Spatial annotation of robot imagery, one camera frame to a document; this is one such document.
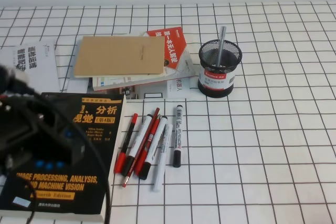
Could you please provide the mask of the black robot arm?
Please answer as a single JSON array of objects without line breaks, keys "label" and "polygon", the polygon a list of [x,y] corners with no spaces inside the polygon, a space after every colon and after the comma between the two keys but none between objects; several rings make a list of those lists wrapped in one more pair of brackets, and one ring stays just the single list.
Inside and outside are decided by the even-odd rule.
[{"label": "black robot arm", "polygon": [[26,82],[24,72],[1,66],[1,174],[31,159],[79,162],[86,137],[72,120]]}]

